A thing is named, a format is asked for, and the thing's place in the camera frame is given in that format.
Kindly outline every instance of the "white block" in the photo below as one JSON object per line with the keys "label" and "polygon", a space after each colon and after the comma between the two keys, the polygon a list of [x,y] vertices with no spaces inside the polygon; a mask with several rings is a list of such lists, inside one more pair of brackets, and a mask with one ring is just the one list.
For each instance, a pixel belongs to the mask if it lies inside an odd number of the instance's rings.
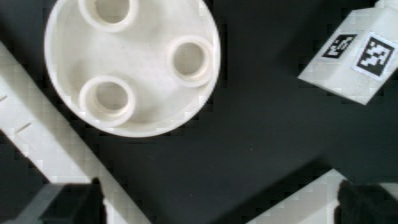
{"label": "white block", "polygon": [[355,10],[298,76],[333,94],[367,104],[398,68],[395,1]]}

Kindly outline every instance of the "white plate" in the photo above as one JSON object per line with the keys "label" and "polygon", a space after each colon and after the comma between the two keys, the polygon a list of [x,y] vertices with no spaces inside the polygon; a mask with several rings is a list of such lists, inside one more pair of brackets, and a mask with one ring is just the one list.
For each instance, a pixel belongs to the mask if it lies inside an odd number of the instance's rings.
{"label": "white plate", "polygon": [[58,0],[44,46],[54,89],[84,122],[125,137],[175,129],[218,78],[218,32],[202,0]]}

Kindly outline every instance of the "black surface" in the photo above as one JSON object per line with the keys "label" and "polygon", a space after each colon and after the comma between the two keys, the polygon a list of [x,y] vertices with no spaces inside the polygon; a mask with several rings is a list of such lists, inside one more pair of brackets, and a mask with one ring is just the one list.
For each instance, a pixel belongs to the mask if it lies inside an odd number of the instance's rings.
{"label": "black surface", "polygon": [[0,38],[154,223],[243,223],[271,203],[262,192],[289,191],[296,182],[276,183],[317,158],[355,183],[398,181],[395,76],[367,106],[296,79],[349,10],[372,1],[212,0],[227,75],[195,119],[148,139],[100,133],[58,100],[42,61],[51,2],[0,0]]}

